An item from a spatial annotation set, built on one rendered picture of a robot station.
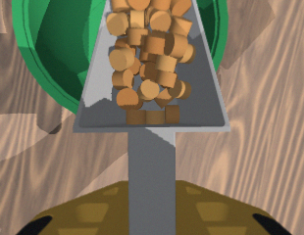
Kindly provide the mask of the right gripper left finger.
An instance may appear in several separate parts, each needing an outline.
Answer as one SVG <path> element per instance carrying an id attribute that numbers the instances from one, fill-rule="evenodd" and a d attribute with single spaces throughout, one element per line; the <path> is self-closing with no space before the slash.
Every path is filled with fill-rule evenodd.
<path id="1" fill-rule="evenodd" d="M 128 235 L 128 181 L 119 181 L 42 211 L 53 219 L 38 235 Z"/>

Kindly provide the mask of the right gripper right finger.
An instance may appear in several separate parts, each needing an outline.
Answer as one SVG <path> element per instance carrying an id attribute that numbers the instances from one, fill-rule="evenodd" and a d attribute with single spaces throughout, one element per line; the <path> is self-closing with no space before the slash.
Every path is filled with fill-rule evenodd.
<path id="1" fill-rule="evenodd" d="M 176 235 L 270 235 L 252 216 L 266 211 L 176 180 Z"/>

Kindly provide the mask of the green bowl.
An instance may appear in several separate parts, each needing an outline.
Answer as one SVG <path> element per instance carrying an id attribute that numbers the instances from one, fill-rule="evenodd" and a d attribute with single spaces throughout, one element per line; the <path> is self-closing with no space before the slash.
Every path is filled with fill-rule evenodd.
<path id="1" fill-rule="evenodd" d="M 76 115 L 106 0 L 12 0 L 13 28 L 42 89 Z M 227 0 L 196 0 L 215 71 L 228 39 Z"/>

